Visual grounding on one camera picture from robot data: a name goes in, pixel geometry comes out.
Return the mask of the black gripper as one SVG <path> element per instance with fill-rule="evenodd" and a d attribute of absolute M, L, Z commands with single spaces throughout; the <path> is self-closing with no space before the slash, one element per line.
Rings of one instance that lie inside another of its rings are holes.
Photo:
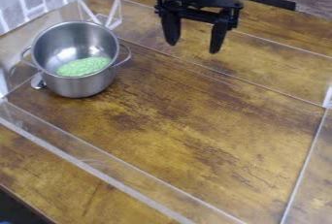
<path fill-rule="evenodd" d="M 174 46 L 181 38 L 181 19 L 214 23 L 210 52 L 221 50 L 227 33 L 237 27 L 244 5 L 237 0 L 157 0 L 156 13 L 161 17 L 165 40 Z"/>

